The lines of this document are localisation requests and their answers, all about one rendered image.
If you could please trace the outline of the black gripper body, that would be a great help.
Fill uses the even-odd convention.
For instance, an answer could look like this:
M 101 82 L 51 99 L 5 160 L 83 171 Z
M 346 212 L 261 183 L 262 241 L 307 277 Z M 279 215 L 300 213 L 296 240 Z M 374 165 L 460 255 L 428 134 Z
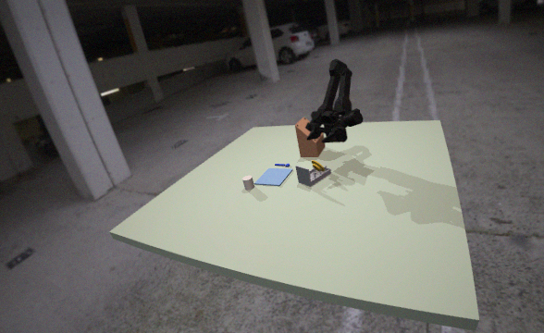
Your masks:
M 337 127 L 335 127 L 335 128 L 333 127 L 332 124 L 324 124 L 324 128 L 322 128 L 322 127 L 319 127 L 318 124 L 315 124 L 313 122 L 313 123 L 311 123 L 309 125 L 310 126 L 310 131 L 312 131 L 312 129 L 311 129 L 312 125 L 316 125 L 318 137 L 320 137 L 321 132 L 326 133 L 326 136 L 327 136 L 332 131 L 332 129 L 337 129 L 337 130 L 339 130 L 339 133 L 340 133 L 340 141 L 341 142 L 347 141 L 346 129 L 343 127 L 343 124 L 341 123 L 341 121 L 340 121 L 339 125 Z

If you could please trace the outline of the light blue flat mat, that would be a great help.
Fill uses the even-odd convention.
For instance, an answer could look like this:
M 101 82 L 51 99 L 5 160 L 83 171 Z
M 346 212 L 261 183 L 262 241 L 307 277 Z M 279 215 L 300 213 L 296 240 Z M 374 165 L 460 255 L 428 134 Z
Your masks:
M 254 185 L 280 186 L 292 170 L 290 168 L 269 168 Z

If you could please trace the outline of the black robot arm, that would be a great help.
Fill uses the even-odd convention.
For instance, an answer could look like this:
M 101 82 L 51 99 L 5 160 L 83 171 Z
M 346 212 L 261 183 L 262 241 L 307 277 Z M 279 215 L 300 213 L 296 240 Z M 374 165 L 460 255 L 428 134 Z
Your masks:
M 352 127 L 363 122 L 363 117 L 359 109 L 352 111 L 351 101 L 349 99 L 351 87 L 351 75 L 346 64 L 337 58 L 330 62 L 330 80 L 327 87 L 327 93 L 323 104 L 317 111 L 311 113 L 312 121 L 308 122 L 306 128 L 310 130 L 310 124 L 318 124 L 319 127 L 324 124 L 332 124 L 337 127 L 341 121 L 343 127 Z M 339 97 L 334 102 L 337 89 L 339 88 Z M 333 109 L 333 105 L 334 109 Z M 341 116 L 340 116 L 341 115 Z

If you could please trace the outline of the yellow plate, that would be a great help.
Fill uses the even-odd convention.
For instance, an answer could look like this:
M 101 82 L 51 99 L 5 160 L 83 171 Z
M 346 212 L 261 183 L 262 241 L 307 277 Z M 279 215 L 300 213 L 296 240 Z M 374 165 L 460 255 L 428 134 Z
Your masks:
M 320 171 L 320 169 L 322 169 L 321 171 L 325 172 L 325 168 L 319 164 L 318 162 L 316 162 L 315 160 L 312 160 L 312 164 L 313 164 L 313 167 L 315 167 L 316 170 Z

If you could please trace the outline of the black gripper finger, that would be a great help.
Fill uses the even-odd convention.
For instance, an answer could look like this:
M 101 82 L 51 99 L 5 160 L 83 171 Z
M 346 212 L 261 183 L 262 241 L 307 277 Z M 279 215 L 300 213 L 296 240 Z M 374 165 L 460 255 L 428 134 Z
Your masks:
M 312 125 L 311 129 L 312 129 L 312 131 L 308 135 L 307 140 L 318 139 L 318 133 L 317 133 L 316 125 Z
M 338 129 L 332 129 L 332 131 L 322 139 L 322 142 L 340 142 L 340 133 Z

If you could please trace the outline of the white cylinder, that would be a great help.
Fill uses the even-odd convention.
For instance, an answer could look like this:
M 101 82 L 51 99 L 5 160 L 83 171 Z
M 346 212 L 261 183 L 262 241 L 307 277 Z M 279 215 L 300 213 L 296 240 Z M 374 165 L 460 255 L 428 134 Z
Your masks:
M 249 191 L 249 190 L 252 190 L 254 188 L 253 177 L 252 176 L 245 176 L 245 177 L 242 178 L 242 181 L 243 181 L 243 185 L 244 185 L 245 190 Z

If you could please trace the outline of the grey dish rack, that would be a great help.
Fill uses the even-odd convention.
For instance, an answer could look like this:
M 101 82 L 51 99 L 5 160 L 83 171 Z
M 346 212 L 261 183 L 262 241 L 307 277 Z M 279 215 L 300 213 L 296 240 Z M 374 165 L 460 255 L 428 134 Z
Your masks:
M 325 170 L 326 170 L 325 172 L 323 172 L 321 170 L 322 169 L 320 169 L 320 171 L 318 171 L 314 167 L 314 169 L 309 171 L 308 168 L 301 167 L 301 166 L 296 166 L 297 177 L 298 177 L 299 183 L 302 183 L 302 184 L 304 184 L 306 186 L 312 187 L 317 182 L 319 182 L 320 180 L 324 179 L 326 176 L 331 174 L 330 168 L 327 168 L 327 166 L 325 167 Z

